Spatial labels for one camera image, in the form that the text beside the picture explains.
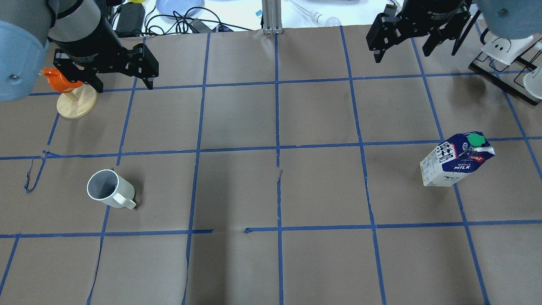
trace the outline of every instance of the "round wooden disc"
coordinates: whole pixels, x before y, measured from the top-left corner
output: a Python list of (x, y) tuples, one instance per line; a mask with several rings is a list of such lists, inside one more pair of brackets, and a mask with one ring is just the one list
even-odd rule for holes
[(56, 102), (59, 114), (68, 119), (77, 119), (87, 113), (96, 105), (98, 93), (89, 85), (82, 85), (70, 93), (63, 93)]

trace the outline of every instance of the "cup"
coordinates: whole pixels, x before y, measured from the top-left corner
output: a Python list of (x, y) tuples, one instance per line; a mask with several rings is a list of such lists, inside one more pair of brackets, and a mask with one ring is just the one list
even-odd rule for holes
[(492, 35), (489, 41), (483, 45), (482, 52), (509, 66), (533, 39), (533, 36), (524, 39), (505, 39)]
[(90, 198), (115, 208), (134, 209), (134, 187), (111, 169), (96, 172), (88, 180), (87, 194)]
[(532, 96), (542, 99), (542, 73), (540, 72), (540, 69), (542, 68), (542, 65), (538, 66), (535, 70), (533, 70), (530, 73), (527, 73), (523, 77), (523, 85), (525, 86), (525, 90), (529, 92)]

